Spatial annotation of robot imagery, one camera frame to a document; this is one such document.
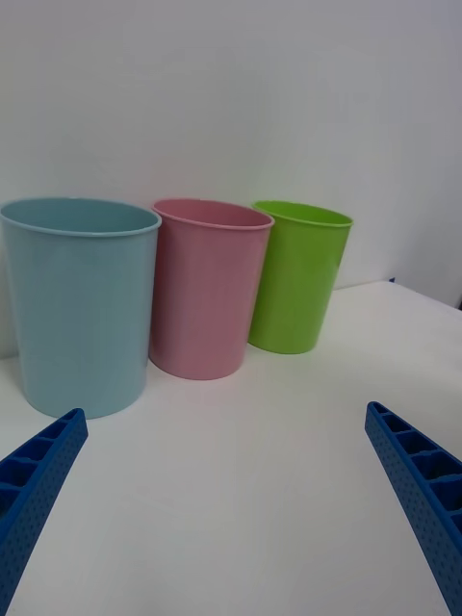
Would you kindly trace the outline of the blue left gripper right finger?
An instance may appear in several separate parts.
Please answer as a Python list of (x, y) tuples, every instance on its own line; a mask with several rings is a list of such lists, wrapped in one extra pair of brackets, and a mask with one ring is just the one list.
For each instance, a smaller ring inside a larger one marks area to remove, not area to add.
[(447, 604), (462, 613), (461, 461), (377, 401), (365, 431)]

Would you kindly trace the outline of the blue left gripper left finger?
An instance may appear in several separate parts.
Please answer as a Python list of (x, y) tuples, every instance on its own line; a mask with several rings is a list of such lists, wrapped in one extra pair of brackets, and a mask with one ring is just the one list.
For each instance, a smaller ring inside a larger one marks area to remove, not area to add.
[(65, 479), (88, 438), (74, 408), (0, 463), (0, 613), (6, 614)]

